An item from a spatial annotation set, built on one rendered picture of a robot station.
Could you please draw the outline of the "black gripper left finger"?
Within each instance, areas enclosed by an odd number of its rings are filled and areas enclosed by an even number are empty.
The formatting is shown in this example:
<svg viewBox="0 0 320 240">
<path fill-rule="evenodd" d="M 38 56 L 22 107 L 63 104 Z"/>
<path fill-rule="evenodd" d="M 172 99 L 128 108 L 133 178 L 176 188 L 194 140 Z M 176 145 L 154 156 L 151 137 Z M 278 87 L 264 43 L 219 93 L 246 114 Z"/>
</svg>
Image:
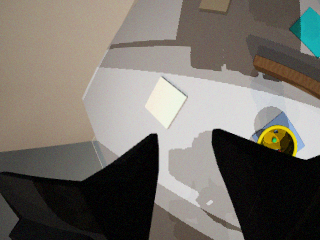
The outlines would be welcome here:
<svg viewBox="0 0 320 240">
<path fill-rule="evenodd" d="M 159 144 L 151 133 L 83 181 L 0 172 L 0 193 L 17 217 L 93 240 L 149 240 Z"/>
</svg>

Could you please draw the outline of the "tan flat box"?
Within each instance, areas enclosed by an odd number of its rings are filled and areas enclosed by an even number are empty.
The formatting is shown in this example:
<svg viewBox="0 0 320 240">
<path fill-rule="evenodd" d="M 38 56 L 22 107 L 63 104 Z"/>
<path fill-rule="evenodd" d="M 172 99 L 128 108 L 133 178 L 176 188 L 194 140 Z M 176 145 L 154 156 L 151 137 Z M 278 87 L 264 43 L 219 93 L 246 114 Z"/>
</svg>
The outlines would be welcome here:
<svg viewBox="0 0 320 240">
<path fill-rule="evenodd" d="M 201 0 L 199 9 L 200 11 L 228 13 L 231 3 L 231 0 Z"/>
</svg>

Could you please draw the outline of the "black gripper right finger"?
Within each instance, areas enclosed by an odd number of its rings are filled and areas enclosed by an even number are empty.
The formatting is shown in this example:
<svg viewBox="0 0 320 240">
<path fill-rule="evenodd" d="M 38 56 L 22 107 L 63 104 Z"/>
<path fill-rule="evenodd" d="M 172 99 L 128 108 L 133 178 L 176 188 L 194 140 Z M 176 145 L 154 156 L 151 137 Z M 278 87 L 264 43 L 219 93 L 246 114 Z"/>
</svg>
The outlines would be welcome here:
<svg viewBox="0 0 320 240">
<path fill-rule="evenodd" d="M 212 148 L 244 240 L 289 240 L 320 199 L 320 155 L 299 159 L 212 129 Z"/>
</svg>

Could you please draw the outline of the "brown rectangular bar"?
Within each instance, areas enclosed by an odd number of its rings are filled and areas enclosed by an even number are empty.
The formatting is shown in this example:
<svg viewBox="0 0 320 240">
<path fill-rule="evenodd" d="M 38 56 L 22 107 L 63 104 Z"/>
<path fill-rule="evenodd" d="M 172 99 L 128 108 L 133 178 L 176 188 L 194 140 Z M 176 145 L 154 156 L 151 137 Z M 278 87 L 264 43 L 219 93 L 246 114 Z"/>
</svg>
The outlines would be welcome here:
<svg viewBox="0 0 320 240">
<path fill-rule="evenodd" d="M 296 69 L 287 67 L 287 65 L 277 63 L 275 60 L 269 60 L 267 57 L 257 56 L 255 53 L 255 60 L 253 60 L 256 71 L 267 73 L 267 75 L 275 77 L 285 83 L 293 85 L 293 87 L 303 89 L 309 95 L 315 96 L 320 100 L 320 83 L 319 80 L 313 79 L 304 75 Z"/>
</svg>

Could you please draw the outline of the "yellow cup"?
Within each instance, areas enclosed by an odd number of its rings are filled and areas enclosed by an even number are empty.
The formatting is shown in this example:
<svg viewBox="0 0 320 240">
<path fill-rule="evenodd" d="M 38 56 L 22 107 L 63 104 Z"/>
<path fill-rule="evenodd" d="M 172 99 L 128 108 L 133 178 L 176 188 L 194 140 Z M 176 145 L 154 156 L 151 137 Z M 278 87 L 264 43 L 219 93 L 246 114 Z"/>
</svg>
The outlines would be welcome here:
<svg viewBox="0 0 320 240">
<path fill-rule="evenodd" d="M 277 133 L 275 133 L 275 129 L 277 129 Z M 276 137 L 275 143 L 272 141 L 273 137 Z M 271 127 L 265 129 L 265 131 L 261 132 L 257 144 L 265 145 L 265 147 L 275 149 L 275 151 L 276 149 L 281 151 L 281 148 L 285 148 L 285 155 L 288 153 L 293 157 L 297 152 L 295 133 L 292 133 L 291 129 L 283 127 L 283 125 L 271 125 Z"/>
</svg>

